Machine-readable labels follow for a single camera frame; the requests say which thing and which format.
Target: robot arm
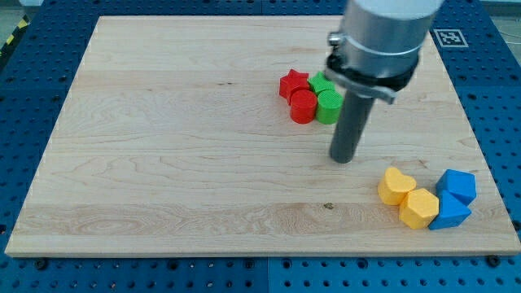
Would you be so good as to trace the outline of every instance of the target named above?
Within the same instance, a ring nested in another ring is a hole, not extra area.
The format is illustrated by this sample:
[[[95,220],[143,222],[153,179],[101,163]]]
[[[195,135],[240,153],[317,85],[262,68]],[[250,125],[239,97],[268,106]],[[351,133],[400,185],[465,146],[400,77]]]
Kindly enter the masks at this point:
[[[330,156],[351,161],[376,98],[393,103],[418,64],[418,52],[444,0],[349,0],[325,74],[347,89]]]

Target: toy block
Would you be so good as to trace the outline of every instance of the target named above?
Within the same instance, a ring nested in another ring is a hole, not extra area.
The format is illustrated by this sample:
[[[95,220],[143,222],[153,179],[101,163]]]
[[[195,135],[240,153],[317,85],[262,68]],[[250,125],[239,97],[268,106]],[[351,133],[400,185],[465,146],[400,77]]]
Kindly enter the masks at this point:
[[[287,74],[291,78],[305,78],[308,79],[309,73],[307,72],[298,72],[295,69],[290,69],[290,72]]]
[[[335,90],[335,83],[324,76],[323,72],[317,74],[308,80],[309,87],[316,94],[319,95],[324,90]]]
[[[472,213],[471,210],[453,197],[447,190],[438,194],[440,214],[429,225],[430,230],[459,226]]]
[[[436,193],[439,195],[442,190],[468,206],[476,197],[474,174],[447,169],[436,183]]]
[[[389,167],[378,184],[378,194],[383,203],[398,205],[414,188],[414,178],[404,175],[398,168]]]
[[[426,228],[440,211],[440,201],[422,188],[410,191],[400,204],[400,220],[411,229]]]
[[[309,90],[309,83],[305,78],[281,77],[278,94],[287,100],[288,105],[291,105],[291,96],[298,90]]]
[[[318,95],[317,113],[318,122],[330,125],[339,119],[344,97],[334,90],[324,90]]]
[[[290,117],[299,124],[307,124],[315,118],[317,96],[309,90],[299,90],[291,96]]]

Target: metal cylinder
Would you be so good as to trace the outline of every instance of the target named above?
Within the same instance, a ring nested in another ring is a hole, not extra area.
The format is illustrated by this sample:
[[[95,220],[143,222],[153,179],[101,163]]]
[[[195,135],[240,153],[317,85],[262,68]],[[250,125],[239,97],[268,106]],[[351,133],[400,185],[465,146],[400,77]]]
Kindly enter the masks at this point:
[[[339,32],[347,66],[369,77],[394,77],[414,66],[443,0],[350,0]]]
[[[337,163],[348,163],[354,157],[373,104],[374,98],[360,98],[351,92],[345,94],[329,151],[330,157]]]

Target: yellow black caution tape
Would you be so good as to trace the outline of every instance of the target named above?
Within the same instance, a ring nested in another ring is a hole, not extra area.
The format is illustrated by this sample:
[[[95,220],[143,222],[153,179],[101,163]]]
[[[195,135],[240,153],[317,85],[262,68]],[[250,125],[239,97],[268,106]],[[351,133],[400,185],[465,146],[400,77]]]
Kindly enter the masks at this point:
[[[7,38],[6,42],[3,44],[2,49],[0,49],[0,72],[6,66],[7,61],[15,51],[16,46],[20,43],[22,36],[27,31],[27,27],[29,26],[30,21],[29,18],[24,15],[22,20],[16,25],[13,33]]]

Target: blue block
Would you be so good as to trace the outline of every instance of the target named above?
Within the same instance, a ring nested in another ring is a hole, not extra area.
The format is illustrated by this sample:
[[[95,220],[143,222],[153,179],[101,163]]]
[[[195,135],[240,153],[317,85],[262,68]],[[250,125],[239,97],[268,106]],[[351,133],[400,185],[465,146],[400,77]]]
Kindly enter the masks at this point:
[[[474,174],[447,169],[436,183],[436,193],[447,190],[456,199],[468,206],[476,196]]]
[[[459,226],[472,213],[447,190],[442,190],[438,194],[438,199],[440,199],[440,214],[429,225],[430,230]]]

